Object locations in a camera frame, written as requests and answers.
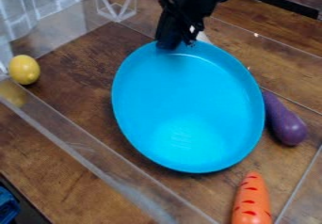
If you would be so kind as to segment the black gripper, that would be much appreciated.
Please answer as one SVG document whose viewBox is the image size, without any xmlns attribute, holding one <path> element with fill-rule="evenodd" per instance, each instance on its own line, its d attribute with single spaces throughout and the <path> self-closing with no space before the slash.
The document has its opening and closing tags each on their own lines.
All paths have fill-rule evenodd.
<svg viewBox="0 0 322 224">
<path fill-rule="evenodd" d="M 182 42 L 191 44 L 205 30 L 205 17 L 210 16 L 219 0 L 159 0 L 162 14 L 155 40 L 158 47 L 174 50 Z"/>
</svg>

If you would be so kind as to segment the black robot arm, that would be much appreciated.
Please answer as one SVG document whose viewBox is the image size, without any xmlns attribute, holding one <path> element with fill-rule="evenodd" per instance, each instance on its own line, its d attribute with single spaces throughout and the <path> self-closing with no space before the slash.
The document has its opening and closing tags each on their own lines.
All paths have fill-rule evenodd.
<svg viewBox="0 0 322 224">
<path fill-rule="evenodd" d="M 155 34 L 156 46 L 163 50 L 175 50 L 182 42 L 191 45 L 205 30 L 205 17 L 225 1 L 159 0 L 162 14 Z"/>
</svg>

